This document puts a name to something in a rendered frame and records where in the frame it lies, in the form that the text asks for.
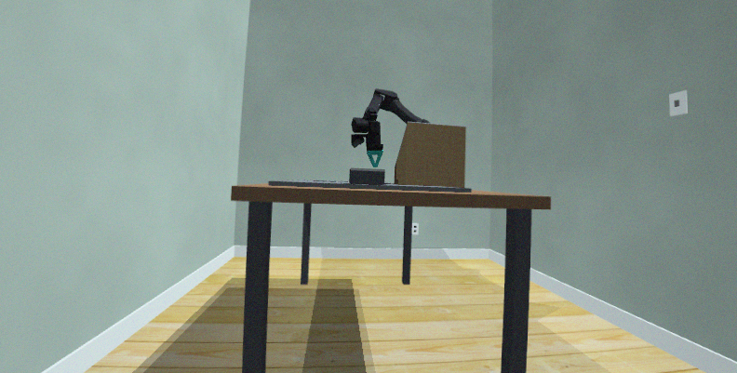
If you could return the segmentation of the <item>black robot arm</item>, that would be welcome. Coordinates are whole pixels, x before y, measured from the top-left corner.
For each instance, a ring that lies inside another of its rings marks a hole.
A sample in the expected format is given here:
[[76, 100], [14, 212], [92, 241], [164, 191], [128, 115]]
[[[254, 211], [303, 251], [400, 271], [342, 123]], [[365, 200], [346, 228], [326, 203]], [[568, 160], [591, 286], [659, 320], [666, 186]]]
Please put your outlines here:
[[[380, 95], [379, 95], [380, 94]], [[377, 113], [380, 109], [387, 112], [396, 114], [405, 123], [407, 122], [420, 122], [430, 123], [427, 120], [423, 120], [412, 112], [410, 112], [399, 100], [397, 94], [393, 91], [375, 89], [373, 98], [369, 104], [369, 107], [365, 110], [363, 118], [354, 117], [352, 121], [352, 130], [354, 133], [367, 133], [368, 134], [352, 134], [351, 140], [352, 145], [355, 148], [359, 144], [364, 142], [366, 138], [366, 146], [369, 144], [375, 144], [375, 134], [381, 133], [381, 123], [376, 121]], [[384, 99], [383, 99], [383, 96]], [[365, 117], [366, 116], [366, 117]], [[372, 122], [373, 121], [373, 122]], [[372, 133], [372, 134], [369, 134]]]

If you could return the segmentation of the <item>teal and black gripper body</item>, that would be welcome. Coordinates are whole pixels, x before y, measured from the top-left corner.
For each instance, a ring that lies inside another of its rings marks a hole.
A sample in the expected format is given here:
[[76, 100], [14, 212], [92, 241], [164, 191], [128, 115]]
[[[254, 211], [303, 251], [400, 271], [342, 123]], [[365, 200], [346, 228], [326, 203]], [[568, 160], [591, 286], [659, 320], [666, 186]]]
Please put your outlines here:
[[383, 151], [383, 144], [381, 144], [381, 133], [374, 133], [375, 134], [375, 144], [369, 144], [367, 146], [367, 151]]

